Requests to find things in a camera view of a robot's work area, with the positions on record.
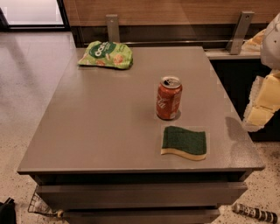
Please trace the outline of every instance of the green chip bag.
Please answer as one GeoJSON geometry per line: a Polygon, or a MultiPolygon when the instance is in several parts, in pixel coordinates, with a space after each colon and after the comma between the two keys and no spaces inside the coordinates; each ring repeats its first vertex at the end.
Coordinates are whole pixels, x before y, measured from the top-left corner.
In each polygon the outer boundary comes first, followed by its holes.
{"type": "Polygon", "coordinates": [[[78,64],[128,69],[133,64],[132,51],[124,44],[95,41],[87,47],[78,64]]]}

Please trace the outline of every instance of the metal bracket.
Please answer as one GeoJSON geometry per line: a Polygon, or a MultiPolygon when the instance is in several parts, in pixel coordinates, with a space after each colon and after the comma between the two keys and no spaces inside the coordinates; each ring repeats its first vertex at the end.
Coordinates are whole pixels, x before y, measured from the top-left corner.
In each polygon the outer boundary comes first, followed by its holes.
{"type": "Polygon", "coordinates": [[[234,30],[234,35],[227,43],[227,50],[230,54],[239,54],[241,52],[245,35],[248,31],[254,14],[255,13],[253,11],[241,12],[239,21],[234,30]]]}
{"type": "Polygon", "coordinates": [[[116,14],[106,15],[108,41],[120,42],[119,21],[116,14]]]}

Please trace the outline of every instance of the wire basket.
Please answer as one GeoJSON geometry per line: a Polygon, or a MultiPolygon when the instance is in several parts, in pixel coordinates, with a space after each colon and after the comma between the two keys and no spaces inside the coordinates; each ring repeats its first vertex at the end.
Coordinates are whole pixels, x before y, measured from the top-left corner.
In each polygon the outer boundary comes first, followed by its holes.
{"type": "Polygon", "coordinates": [[[37,194],[36,187],[34,194],[32,195],[31,202],[28,206],[28,212],[33,214],[41,214],[46,217],[62,218],[63,210],[52,210],[37,194]]]}

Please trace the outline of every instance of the sponge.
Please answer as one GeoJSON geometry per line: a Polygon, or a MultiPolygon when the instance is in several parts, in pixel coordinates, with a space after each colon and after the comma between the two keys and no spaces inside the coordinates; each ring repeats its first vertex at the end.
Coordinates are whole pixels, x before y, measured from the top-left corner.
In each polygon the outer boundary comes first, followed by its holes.
{"type": "Polygon", "coordinates": [[[207,154],[205,131],[195,132],[175,126],[166,127],[161,154],[169,153],[191,160],[205,159],[207,154]]]}

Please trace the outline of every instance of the window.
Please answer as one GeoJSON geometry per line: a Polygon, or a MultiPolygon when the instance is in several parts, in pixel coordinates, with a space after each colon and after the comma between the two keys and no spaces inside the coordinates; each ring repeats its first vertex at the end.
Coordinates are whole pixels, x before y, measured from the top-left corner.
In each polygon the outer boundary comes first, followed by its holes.
{"type": "Polygon", "coordinates": [[[62,0],[1,0],[0,22],[10,29],[68,29],[62,0]]]}

